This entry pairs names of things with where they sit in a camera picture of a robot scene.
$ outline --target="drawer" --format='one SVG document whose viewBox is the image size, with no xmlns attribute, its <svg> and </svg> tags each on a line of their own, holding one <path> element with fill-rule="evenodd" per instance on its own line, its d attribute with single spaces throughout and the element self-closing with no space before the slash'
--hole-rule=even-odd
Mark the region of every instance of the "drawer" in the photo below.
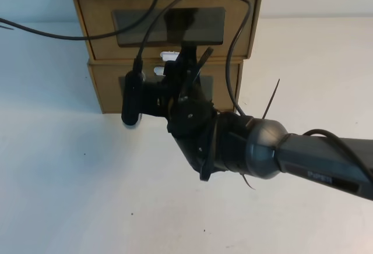
<svg viewBox="0 0 373 254">
<path fill-rule="evenodd" d="M 143 72 L 147 77 L 154 76 L 156 64 L 145 63 Z M 91 79 L 96 90 L 97 98 L 103 113 L 121 113 L 122 91 L 119 78 L 124 77 L 132 65 L 92 65 L 89 64 Z M 231 65 L 231 84 L 233 90 L 237 90 L 241 82 L 242 65 Z M 215 107 L 221 111 L 233 110 L 225 78 L 224 64 L 205 65 L 201 70 L 202 76 L 213 78 L 212 99 Z"/>
<path fill-rule="evenodd" d="M 74 0 L 83 34 L 94 36 L 115 30 L 112 13 L 114 10 L 144 10 L 148 9 L 153 0 Z M 159 0 L 156 8 L 163 9 L 173 0 Z M 252 4 L 251 15 L 244 27 L 233 53 L 233 60 L 242 61 L 249 58 L 251 53 L 256 23 L 259 16 L 261 0 L 249 0 Z M 224 43 L 213 46 L 214 53 L 211 61 L 224 61 L 231 40 L 236 34 L 244 15 L 247 4 L 238 0 L 183 0 L 176 8 L 213 8 L 224 7 Z M 117 38 L 110 37 L 101 40 L 87 41 L 91 61 L 134 59 L 138 47 L 120 47 Z M 202 56 L 206 46 L 198 48 L 198 57 Z M 143 59 L 156 61 L 162 51 L 180 51 L 179 46 L 146 47 Z"/>
</svg>

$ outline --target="white table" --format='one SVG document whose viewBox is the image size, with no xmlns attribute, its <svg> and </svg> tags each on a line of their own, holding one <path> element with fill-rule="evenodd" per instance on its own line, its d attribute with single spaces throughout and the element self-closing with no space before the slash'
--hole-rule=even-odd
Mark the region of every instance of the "white table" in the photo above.
<svg viewBox="0 0 373 254">
<path fill-rule="evenodd" d="M 78 35 L 77 24 L 33 24 Z M 240 104 L 373 138 L 373 19 L 260 20 Z M 199 181 L 166 122 L 101 115 L 84 43 L 0 30 L 0 253 L 371 253 L 373 202 L 291 175 Z"/>
</svg>

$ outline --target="drawer front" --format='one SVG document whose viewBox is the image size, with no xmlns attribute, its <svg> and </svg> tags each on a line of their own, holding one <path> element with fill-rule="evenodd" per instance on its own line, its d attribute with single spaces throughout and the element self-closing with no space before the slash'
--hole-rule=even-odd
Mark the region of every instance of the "drawer front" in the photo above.
<svg viewBox="0 0 373 254">
<path fill-rule="evenodd" d="M 144 65 L 146 76 L 154 75 L 155 65 Z M 122 91 L 119 78 L 125 76 L 131 69 L 130 65 L 90 65 L 92 81 L 95 85 L 98 100 L 103 113 L 121 113 Z M 238 82 L 239 65 L 231 65 L 231 84 L 233 90 Z M 213 102 L 218 110 L 232 110 L 225 78 L 224 65 L 205 65 L 201 70 L 202 76 L 213 77 Z"/>
<path fill-rule="evenodd" d="M 157 7 L 162 9 L 173 0 L 159 0 Z M 120 9 L 147 9 L 152 0 L 78 0 L 80 11 L 83 16 L 84 26 L 88 36 L 109 33 L 115 30 L 112 19 L 112 12 Z M 204 8 L 222 6 L 226 10 L 224 25 L 224 43 L 213 46 L 213 57 L 223 57 L 227 55 L 229 45 L 240 26 L 247 11 L 247 5 L 236 0 L 183 0 L 177 8 Z M 238 40 L 234 57 L 247 58 L 249 38 L 252 26 L 252 13 L 246 24 L 242 35 Z M 134 59 L 138 48 L 121 48 L 116 37 L 104 38 L 90 42 L 92 55 L 96 60 L 105 59 Z M 198 48 L 198 56 L 202 56 L 206 47 Z M 180 47 L 148 47 L 143 52 L 143 58 L 159 59 L 162 51 L 179 51 Z"/>
</svg>

